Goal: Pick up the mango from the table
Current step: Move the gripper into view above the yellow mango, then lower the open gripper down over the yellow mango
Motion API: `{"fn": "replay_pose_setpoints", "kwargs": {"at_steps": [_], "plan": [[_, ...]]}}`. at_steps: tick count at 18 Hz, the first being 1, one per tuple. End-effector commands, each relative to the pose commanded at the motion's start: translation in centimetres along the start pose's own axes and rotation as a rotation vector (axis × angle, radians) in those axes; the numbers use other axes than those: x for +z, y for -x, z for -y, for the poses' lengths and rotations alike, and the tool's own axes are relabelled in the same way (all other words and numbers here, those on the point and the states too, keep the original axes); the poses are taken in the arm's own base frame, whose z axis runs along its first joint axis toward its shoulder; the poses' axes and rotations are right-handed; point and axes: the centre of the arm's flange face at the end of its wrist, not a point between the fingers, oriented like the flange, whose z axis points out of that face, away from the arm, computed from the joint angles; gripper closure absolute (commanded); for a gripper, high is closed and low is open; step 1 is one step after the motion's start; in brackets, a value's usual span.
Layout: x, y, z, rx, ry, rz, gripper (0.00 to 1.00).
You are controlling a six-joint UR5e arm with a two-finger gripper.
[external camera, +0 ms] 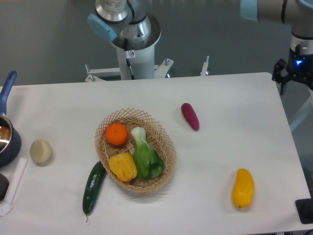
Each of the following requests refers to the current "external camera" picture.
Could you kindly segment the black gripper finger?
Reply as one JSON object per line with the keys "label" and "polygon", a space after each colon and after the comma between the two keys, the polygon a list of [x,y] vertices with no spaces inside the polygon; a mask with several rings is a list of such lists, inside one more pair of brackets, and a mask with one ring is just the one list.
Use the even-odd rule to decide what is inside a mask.
{"label": "black gripper finger", "polygon": [[272,81],[280,85],[280,91],[279,91],[280,95],[283,95],[284,86],[288,82],[290,82],[292,78],[293,78],[293,74],[289,68],[288,63],[283,59],[279,59],[274,65],[271,79]]}

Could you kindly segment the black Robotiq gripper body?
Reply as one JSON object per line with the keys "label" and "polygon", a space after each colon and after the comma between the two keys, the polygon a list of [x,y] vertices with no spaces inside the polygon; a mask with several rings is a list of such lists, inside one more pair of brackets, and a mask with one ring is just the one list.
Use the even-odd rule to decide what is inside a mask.
{"label": "black Robotiq gripper body", "polygon": [[288,65],[286,68],[288,81],[306,85],[310,90],[313,89],[313,55],[305,54],[304,47],[297,44],[294,49],[289,51]]}

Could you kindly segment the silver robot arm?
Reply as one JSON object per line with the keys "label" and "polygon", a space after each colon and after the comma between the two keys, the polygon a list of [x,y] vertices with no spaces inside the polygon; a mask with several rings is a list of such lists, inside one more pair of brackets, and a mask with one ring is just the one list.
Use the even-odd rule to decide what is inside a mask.
{"label": "silver robot arm", "polygon": [[[280,86],[293,80],[313,87],[313,2],[311,0],[242,0],[240,13],[252,21],[289,24],[288,61],[279,60],[272,80]],[[147,13],[143,0],[97,0],[88,25],[117,51],[123,80],[155,77],[155,44],[161,34],[156,18]]]}

